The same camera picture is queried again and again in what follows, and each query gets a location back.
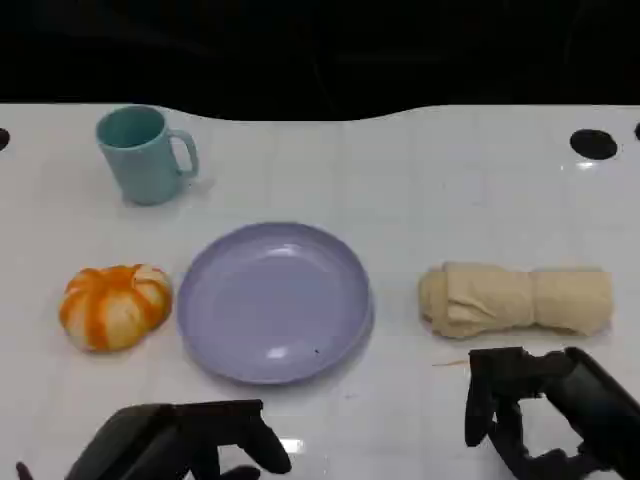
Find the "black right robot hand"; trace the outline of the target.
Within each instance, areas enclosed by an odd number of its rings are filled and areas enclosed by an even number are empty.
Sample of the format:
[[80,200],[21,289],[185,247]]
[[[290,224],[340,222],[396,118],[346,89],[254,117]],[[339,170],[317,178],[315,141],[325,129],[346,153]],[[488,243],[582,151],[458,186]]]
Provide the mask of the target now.
[[[585,479],[615,471],[639,476],[639,404],[588,353],[568,347],[533,356],[521,347],[472,350],[465,442],[489,439],[517,479]],[[582,442],[574,456],[538,457],[524,444],[522,399],[546,398]]]

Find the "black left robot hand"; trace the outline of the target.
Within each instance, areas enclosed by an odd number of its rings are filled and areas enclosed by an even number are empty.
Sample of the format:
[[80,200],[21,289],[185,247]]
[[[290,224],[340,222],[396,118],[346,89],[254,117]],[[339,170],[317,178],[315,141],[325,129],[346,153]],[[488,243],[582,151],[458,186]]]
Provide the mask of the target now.
[[142,404],[114,413],[68,479],[257,479],[292,464],[260,400]]

